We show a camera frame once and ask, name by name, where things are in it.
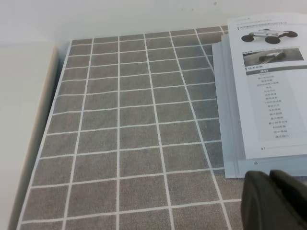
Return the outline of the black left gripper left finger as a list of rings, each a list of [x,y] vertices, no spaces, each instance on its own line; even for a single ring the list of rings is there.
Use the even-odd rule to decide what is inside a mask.
[[[296,221],[288,216],[281,193],[269,174],[248,171],[245,174],[241,218],[245,230],[294,230]]]

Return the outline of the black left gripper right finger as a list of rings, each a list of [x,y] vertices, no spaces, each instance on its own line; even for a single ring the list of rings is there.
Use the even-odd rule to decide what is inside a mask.
[[[302,230],[307,229],[307,187],[294,177],[281,170],[271,170],[269,177],[281,193],[288,216],[296,221]]]

